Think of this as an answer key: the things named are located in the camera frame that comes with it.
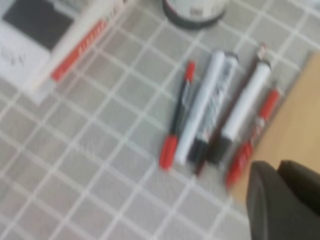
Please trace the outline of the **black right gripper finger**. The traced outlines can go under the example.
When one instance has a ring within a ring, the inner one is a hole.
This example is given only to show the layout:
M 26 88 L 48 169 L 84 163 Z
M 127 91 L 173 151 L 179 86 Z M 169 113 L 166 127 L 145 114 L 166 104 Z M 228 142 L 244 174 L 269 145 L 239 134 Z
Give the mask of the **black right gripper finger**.
M 320 174 L 291 160 L 281 161 L 277 169 L 255 161 L 246 208 L 253 240 L 318 240 Z

